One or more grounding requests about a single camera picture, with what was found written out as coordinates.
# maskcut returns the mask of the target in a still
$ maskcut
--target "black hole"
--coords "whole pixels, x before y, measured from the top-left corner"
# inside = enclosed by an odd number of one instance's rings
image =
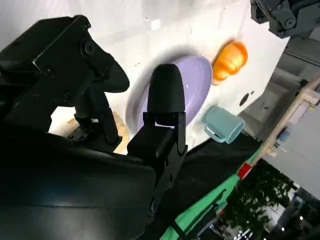
[[[240,101],[240,104],[239,104],[240,107],[248,100],[248,97],[249,97],[249,93],[244,95],[244,97]]]

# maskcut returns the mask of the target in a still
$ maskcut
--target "mug handle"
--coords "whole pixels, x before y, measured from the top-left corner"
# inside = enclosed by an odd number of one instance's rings
[[[209,127],[205,127],[204,131],[206,134],[208,134],[213,140],[217,141],[218,143],[224,143],[226,141],[226,138],[220,138],[218,137],[213,131],[210,130]]]

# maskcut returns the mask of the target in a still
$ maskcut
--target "green foliage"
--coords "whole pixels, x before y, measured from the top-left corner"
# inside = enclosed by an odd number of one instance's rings
[[[291,188],[296,189],[293,181],[261,159],[228,197],[223,219],[232,228],[250,228],[257,234],[270,220],[264,215],[264,208],[277,204],[286,208],[290,204]]]

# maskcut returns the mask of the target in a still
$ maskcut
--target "green strip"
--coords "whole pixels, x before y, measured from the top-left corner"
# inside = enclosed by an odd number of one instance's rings
[[[251,163],[251,161],[256,156],[256,151],[248,160],[246,160],[246,163]],[[198,202],[196,202],[194,205],[189,207],[186,211],[181,213],[176,219],[175,222],[180,226],[182,230],[186,230],[186,228],[192,224],[193,220],[200,214],[203,214],[203,210],[207,208],[212,201],[224,190],[226,191],[223,193],[222,198],[217,201],[217,204],[221,204],[226,201],[226,199],[230,196],[231,192],[234,190],[238,180],[240,178],[237,176],[237,174],[231,175],[227,180],[225,180],[223,183],[221,183],[218,187],[213,189],[211,192],[209,192],[206,196],[204,196],[202,199],[200,199]],[[179,235],[176,233],[174,229],[171,227],[168,227],[167,230],[164,232],[164,234],[161,236],[160,240],[177,240],[179,238]]]

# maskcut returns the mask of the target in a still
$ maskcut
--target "black cloth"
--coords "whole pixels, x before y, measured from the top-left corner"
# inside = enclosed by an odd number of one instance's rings
[[[240,134],[231,144],[212,139],[189,151],[174,186],[161,204],[175,218],[234,174],[260,147],[250,136]],[[156,214],[139,240],[159,239],[168,225]]]

